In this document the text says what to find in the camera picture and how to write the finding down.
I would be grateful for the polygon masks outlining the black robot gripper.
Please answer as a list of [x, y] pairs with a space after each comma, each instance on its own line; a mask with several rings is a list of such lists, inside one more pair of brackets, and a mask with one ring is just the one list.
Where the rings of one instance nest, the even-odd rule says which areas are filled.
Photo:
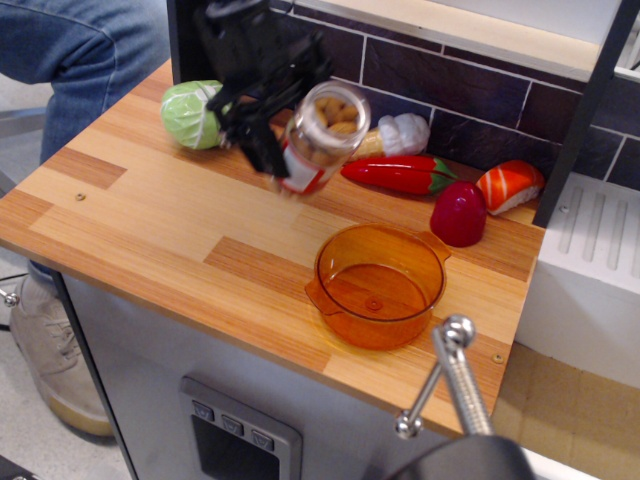
[[269, 121], [332, 73], [322, 34], [290, 38], [283, 19], [268, 1], [208, 1], [193, 15], [214, 78], [222, 83], [207, 108], [256, 172], [280, 179], [289, 170]]

